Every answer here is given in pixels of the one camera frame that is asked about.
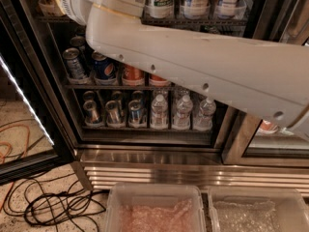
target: stainless steel base panel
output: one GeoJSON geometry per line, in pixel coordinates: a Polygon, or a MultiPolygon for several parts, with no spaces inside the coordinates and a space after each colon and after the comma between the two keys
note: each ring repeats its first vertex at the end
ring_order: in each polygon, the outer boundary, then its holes
{"type": "Polygon", "coordinates": [[[309,168],[223,165],[218,154],[85,150],[84,187],[111,189],[117,182],[297,189],[309,197],[309,168]]]}

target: refrigerator shelf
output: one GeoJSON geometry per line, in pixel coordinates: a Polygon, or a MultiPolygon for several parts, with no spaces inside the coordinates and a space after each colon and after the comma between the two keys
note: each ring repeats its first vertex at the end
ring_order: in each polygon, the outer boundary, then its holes
{"type": "MultiPolygon", "coordinates": [[[[37,16],[37,20],[44,23],[76,23],[66,15],[58,16],[37,16]]],[[[245,26],[247,23],[246,19],[198,19],[190,20],[186,18],[142,18],[142,23],[147,25],[157,26],[175,26],[175,25],[212,25],[212,26],[245,26]]]]}
{"type": "Polygon", "coordinates": [[[85,85],[74,85],[74,84],[67,84],[67,88],[69,89],[79,89],[79,90],[176,90],[177,87],[175,86],[166,86],[166,87],[154,87],[154,86],[102,86],[102,85],[95,85],[95,84],[85,84],[85,85]]]}
{"type": "Polygon", "coordinates": [[[152,128],[110,128],[110,127],[89,127],[89,126],[83,126],[83,129],[87,130],[96,130],[96,131],[152,131],[152,132],[172,132],[172,133],[199,133],[199,134],[207,134],[208,136],[211,136],[212,130],[210,131],[199,131],[199,130],[175,130],[175,129],[163,129],[163,130],[156,130],[152,128]]]}

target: metal vent grille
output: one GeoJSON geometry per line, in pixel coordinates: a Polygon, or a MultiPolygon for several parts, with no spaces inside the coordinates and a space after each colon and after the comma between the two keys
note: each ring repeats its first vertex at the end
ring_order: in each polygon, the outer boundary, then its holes
{"type": "Polygon", "coordinates": [[[67,3],[66,0],[62,0],[62,5],[63,5],[64,9],[66,10],[67,15],[71,16],[70,6],[69,6],[69,4],[67,3]]]}

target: blue can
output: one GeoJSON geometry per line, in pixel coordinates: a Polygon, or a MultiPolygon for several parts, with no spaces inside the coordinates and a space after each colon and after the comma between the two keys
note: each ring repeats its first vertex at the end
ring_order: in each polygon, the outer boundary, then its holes
{"type": "Polygon", "coordinates": [[[140,101],[134,100],[128,104],[129,121],[133,124],[140,124],[144,115],[144,108],[140,101]]]}
{"type": "Polygon", "coordinates": [[[92,59],[98,79],[108,80],[116,78],[115,65],[112,59],[105,57],[97,51],[93,52],[92,59]]]}

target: orange cable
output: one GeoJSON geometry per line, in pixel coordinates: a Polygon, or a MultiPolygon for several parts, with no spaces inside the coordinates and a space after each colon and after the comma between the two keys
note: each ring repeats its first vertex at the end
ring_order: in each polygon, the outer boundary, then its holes
{"type": "Polygon", "coordinates": [[[0,152],[0,160],[2,161],[1,163],[4,163],[6,157],[10,154],[10,152],[12,150],[12,145],[8,142],[0,142],[0,146],[7,146],[7,152],[5,154],[2,154],[0,152]]]}
{"type": "MultiPolygon", "coordinates": [[[[23,151],[23,155],[22,155],[22,157],[24,158],[24,157],[27,155],[27,149],[28,149],[28,146],[29,146],[29,139],[30,139],[30,129],[29,129],[29,127],[26,126],[26,125],[22,125],[22,124],[16,124],[16,125],[11,125],[11,126],[5,127],[5,128],[3,128],[3,129],[1,129],[0,132],[6,131],[6,130],[11,129],[11,128],[16,128],[16,127],[22,127],[22,128],[27,129],[26,147],[25,147],[25,149],[24,149],[24,151],[23,151]]],[[[5,155],[1,154],[1,155],[2,155],[1,159],[3,159],[2,163],[4,163],[5,156],[6,156],[7,154],[5,154],[5,155]]],[[[11,185],[9,186],[9,189],[7,190],[7,193],[5,194],[3,201],[0,203],[0,212],[1,212],[2,208],[3,208],[3,206],[4,206],[5,200],[7,199],[9,193],[11,192],[11,190],[12,190],[12,188],[13,188],[13,186],[14,186],[14,182],[11,182],[11,185]]]]}

